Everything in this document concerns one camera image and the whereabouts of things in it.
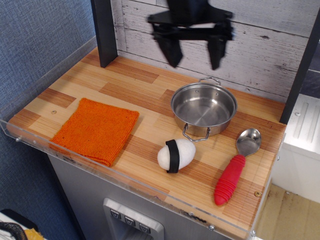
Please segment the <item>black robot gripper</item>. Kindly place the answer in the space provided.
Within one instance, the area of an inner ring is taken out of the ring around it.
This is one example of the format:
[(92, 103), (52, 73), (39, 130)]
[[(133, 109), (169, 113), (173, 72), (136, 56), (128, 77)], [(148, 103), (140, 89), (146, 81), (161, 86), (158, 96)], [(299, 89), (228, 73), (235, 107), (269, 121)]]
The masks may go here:
[(167, 5), (167, 11), (149, 15), (147, 22), (169, 65), (176, 68), (183, 58), (179, 40), (208, 40), (211, 68), (218, 69), (233, 39), (233, 13), (207, 0), (168, 0)]

